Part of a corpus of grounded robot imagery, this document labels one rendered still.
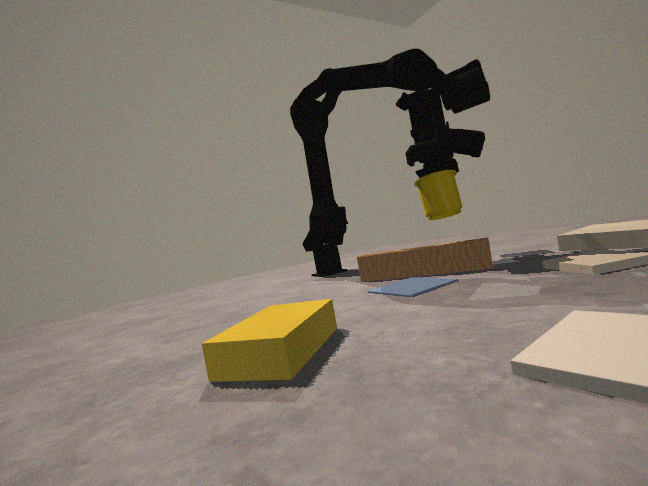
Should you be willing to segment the beige flat slab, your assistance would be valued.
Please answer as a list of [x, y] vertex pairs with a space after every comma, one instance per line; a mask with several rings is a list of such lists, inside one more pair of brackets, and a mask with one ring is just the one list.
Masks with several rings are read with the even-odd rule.
[[510, 361], [513, 375], [648, 404], [648, 315], [574, 310]]

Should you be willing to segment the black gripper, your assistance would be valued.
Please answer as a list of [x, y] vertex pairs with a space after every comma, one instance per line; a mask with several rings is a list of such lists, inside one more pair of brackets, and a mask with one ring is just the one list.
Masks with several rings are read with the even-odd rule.
[[457, 161], [452, 157], [446, 158], [452, 153], [442, 140], [443, 126], [446, 126], [443, 117], [430, 117], [418, 121], [410, 130], [415, 144], [405, 154], [407, 164], [411, 167], [417, 161], [424, 163], [423, 169], [415, 171], [419, 178], [443, 170], [459, 172]]

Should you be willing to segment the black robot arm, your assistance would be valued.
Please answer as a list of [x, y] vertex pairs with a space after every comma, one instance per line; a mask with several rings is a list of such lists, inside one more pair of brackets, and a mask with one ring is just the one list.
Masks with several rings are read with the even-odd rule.
[[[311, 276], [326, 277], [348, 271], [342, 269], [338, 246], [346, 232], [346, 209], [334, 199], [325, 145], [328, 115], [342, 91], [393, 87], [416, 91], [402, 93], [396, 106], [409, 110], [411, 126], [430, 117], [443, 117], [445, 109], [454, 114], [490, 101], [488, 83], [476, 59], [445, 74], [420, 49], [410, 49], [389, 60], [337, 69], [325, 69], [306, 86], [290, 107], [294, 128], [303, 140], [313, 206], [310, 230], [303, 241], [305, 251], [313, 251], [316, 266]], [[429, 89], [432, 88], [432, 89]], [[429, 90], [428, 90], [429, 89]], [[316, 99], [326, 93], [320, 102]], [[441, 98], [440, 98], [441, 95]], [[442, 140], [453, 153], [480, 157], [485, 141], [481, 131], [450, 129], [443, 126]]]

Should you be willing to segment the olive-yellow cup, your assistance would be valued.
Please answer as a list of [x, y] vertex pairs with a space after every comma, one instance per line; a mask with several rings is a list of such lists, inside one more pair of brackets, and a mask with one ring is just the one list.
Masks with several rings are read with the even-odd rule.
[[443, 170], [418, 179], [418, 187], [426, 217], [438, 220], [461, 212], [462, 203], [458, 192], [455, 170]]

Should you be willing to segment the yellow rectangular block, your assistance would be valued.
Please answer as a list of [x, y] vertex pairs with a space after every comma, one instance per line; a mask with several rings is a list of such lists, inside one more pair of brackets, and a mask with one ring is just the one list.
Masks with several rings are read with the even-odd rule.
[[332, 299], [271, 305], [202, 343], [209, 382], [291, 380], [336, 329]]

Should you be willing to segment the brown wooden bar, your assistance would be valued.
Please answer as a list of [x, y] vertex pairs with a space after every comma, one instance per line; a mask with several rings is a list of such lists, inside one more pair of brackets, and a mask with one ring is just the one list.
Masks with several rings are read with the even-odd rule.
[[492, 269], [488, 238], [357, 257], [361, 282]]

